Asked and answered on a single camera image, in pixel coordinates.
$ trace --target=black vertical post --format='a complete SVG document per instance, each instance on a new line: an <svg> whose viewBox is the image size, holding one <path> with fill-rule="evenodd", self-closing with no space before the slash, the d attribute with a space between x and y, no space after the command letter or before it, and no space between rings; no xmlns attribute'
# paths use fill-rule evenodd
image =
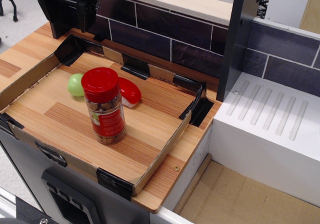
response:
<svg viewBox="0 0 320 224"><path fill-rule="evenodd" d="M216 99L223 102L242 72L259 0L234 0Z"/></svg>

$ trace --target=wooden countertop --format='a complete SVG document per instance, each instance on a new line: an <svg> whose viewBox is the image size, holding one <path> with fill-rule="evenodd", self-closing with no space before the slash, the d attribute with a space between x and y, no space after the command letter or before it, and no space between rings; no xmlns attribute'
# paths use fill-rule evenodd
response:
<svg viewBox="0 0 320 224"><path fill-rule="evenodd" d="M76 35L77 32L71 30L69 33ZM0 91L51 55L69 33L54 39L47 23L0 54ZM85 36L88 40L93 38L89 33ZM119 76L134 82L142 93L142 100L134 108L124 107L127 136L110 146L95 140L84 99L74 98L67 91L67 82L72 74L99 66L114 69ZM25 132L44 143L124 180L135 180L148 169L178 128L182 122L179 115L195 97L155 78L142 80L120 70L120 67L120 64L101 56L84 53L70 67L54 69L1 113L9 114L25 126ZM131 198L133 203L151 213L160 209L221 105L215 100L214 91L208 90L207 96L214 105L200 127L187 126L139 195Z"/></svg>

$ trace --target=plastic jar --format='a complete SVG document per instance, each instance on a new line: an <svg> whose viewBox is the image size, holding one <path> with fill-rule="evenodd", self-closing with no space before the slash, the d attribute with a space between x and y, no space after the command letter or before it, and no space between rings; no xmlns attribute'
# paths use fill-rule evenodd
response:
<svg viewBox="0 0 320 224"><path fill-rule="evenodd" d="M81 84L96 139L106 145L127 133L118 74L107 67L86 72Z"/></svg>

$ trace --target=green apple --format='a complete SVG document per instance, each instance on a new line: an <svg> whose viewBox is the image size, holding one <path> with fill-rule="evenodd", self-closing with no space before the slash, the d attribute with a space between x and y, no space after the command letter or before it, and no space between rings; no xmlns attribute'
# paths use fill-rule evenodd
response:
<svg viewBox="0 0 320 224"><path fill-rule="evenodd" d="M73 74L68 82L67 90L75 97L83 97L85 95L84 89L81 85L81 79L84 75L81 73Z"/></svg>

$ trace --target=red lid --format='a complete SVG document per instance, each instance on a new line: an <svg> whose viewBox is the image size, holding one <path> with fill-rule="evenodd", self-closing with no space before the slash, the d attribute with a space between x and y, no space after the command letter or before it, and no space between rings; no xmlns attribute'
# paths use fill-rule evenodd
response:
<svg viewBox="0 0 320 224"><path fill-rule="evenodd" d="M116 98L120 92L118 74L107 67L87 71L81 84L84 96L93 103L106 103Z"/></svg>

